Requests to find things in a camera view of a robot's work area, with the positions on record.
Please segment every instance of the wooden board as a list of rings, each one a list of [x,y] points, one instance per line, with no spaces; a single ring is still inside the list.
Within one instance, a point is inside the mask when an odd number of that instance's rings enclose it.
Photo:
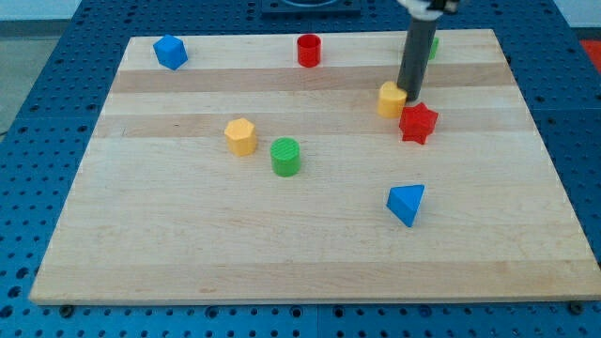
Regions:
[[[440,113],[426,146],[376,114],[405,33],[186,37],[159,66],[132,38],[35,282],[39,304],[588,300],[594,261],[490,30],[440,31],[421,100]],[[258,150],[227,150],[228,120]],[[270,143],[302,168],[270,170]],[[385,208],[424,183],[413,228]]]

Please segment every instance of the blue block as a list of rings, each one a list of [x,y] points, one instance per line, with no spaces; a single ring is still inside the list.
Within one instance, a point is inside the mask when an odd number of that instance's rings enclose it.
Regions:
[[[411,227],[417,210],[420,208],[424,185],[412,185],[406,187],[393,187],[388,194],[386,207],[406,226]]]
[[[166,35],[155,42],[153,47],[159,63],[169,69],[176,70],[188,61],[184,42],[179,38]]]

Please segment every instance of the blue pegboard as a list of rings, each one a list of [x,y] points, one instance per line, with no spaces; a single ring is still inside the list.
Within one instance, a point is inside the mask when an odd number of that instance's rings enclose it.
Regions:
[[[262,18],[258,1],[83,0],[0,144],[0,337],[599,337],[601,302],[38,307],[26,298],[131,36],[406,30],[360,16]],[[492,28],[601,259],[600,79],[550,0],[469,1],[439,28]]]

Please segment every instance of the red star-shaped block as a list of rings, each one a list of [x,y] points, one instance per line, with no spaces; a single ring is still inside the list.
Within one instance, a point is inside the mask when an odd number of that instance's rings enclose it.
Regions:
[[[403,141],[425,144],[425,138],[434,131],[439,113],[431,111],[422,102],[414,107],[403,108],[398,127],[403,132]]]

